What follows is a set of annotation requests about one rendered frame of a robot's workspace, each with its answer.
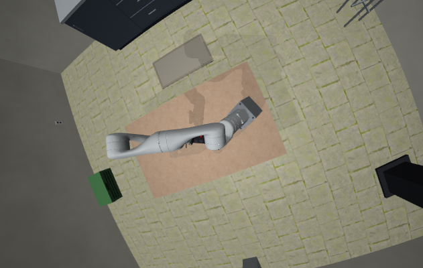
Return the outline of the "black power strip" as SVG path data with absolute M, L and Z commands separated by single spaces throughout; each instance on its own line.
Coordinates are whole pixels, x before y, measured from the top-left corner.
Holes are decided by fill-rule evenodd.
M 195 137 L 193 143 L 205 143 L 204 142 L 204 135 Z

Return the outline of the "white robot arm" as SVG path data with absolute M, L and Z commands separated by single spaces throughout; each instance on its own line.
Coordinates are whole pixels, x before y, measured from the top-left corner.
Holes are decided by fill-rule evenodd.
M 152 135 L 112 133 L 106 136 L 109 159 L 123 159 L 137 155 L 165 153 L 181 149 L 192 138 L 204 135 L 206 148 L 218 150 L 226 146 L 233 134 L 249 119 L 245 109 L 237 109 L 218 123 L 195 127 L 158 131 Z M 225 138 L 226 137 L 226 138 Z M 130 149 L 129 141 L 141 143 Z

